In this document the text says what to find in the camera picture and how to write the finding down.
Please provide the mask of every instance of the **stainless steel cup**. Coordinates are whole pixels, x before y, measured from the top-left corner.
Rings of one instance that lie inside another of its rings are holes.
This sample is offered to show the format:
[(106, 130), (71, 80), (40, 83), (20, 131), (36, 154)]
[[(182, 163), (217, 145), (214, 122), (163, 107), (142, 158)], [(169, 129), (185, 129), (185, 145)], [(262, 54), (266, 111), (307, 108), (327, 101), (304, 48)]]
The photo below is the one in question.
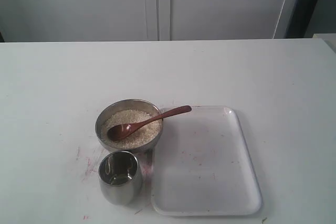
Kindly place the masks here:
[(138, 159), (127, 151), (107, 155), (99, 165), (98, 174), (105, 199), (115, 205), (128, 204), (142, 186)]

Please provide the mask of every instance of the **white table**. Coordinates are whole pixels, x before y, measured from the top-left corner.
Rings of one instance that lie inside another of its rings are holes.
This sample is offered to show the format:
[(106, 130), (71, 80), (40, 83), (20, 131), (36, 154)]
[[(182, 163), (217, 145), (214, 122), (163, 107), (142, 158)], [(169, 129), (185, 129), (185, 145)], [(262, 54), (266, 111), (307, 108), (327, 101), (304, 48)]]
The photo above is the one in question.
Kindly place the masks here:
[[(126, 98), (235, 109), (261, 211), (171, 218), (107, 203), (94, 124)], [(0, 223), (335, 223), (335, 103), (321, 39), (0, 44)]]

